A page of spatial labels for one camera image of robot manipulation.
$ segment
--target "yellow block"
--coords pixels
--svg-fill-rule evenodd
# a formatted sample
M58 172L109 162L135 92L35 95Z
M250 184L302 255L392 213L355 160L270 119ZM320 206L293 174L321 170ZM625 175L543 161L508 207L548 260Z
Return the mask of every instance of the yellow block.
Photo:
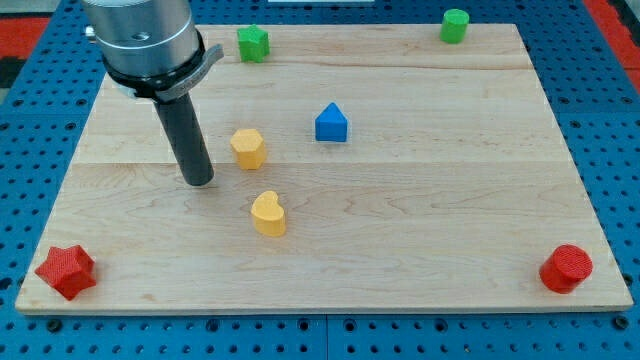
M251 206L253 226L256 231L267 236L281 236L287 231L284 209L278 204L275 191L265 191Z
M231 137L231 149L238 166L243 170L256 170L267 159L264 139L256 129L239 129Z

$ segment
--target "blue pegboard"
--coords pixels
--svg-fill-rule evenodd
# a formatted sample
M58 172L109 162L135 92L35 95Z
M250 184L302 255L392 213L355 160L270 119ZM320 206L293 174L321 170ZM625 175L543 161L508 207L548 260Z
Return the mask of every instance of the blue pegboard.
M516 23L634 298L640 285L640 99L578 1L378 0L373 6L192 0L202 24ZM640 357L640 313L28 318L13 307L104 75L63 0L0 106L0 358Z

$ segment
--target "red hexagonal block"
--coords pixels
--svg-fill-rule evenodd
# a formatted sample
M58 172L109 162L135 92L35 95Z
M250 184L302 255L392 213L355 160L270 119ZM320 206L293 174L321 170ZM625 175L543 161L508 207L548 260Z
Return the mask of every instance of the red hexagonal block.
M93 259L80 245L67 249L52 246L47 260L36 269L36 275L67 300L72 300L80 291L96 285L91 275L93 264Z

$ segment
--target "plastic block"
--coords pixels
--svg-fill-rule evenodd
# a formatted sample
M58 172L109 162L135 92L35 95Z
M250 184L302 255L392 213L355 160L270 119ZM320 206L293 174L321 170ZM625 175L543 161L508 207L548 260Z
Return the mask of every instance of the plastic block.
M593 263L587 253L575 245L559 246L540 267L540 279L552 291L572 292L591 275Z
M256 231L267 236L282 236L287 231L284 209L278 204L275 191L265 191L251 206L253 226Z
M269 34L256 25L238 29L238 47L242 62L261 63L270 52Z
M47 259L36 269L36 275L56 289L67 300L96 285L91 275L93 260L80 245L67 249L52 246Z
M447 10L442 19L440 40L449 44L462 42L467 32L468 24L469 14L466 11L459 9Z
M256 129L240 129L231 137L231 149L243 170L256 170L267 159L264 139Z
M316 118L317 141L347 141L348 120L335 103L329 104Z

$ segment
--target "wood grain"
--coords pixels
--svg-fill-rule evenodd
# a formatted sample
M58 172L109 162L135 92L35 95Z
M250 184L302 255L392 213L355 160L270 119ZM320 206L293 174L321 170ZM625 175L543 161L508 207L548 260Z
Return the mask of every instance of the wood grain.
M106 79L22 286L26 314L610 311L633 301L513 25L269 26L272 54L226 57L192 92L216 170L191 188L147 101ZM313 140L337 101L346 144ZM229 139L255 127L267 163ZM276 190L287 234L249 210ZM574 243L592 276L552 293L538 267ZM82 244L98 286L65 301L33 269Z

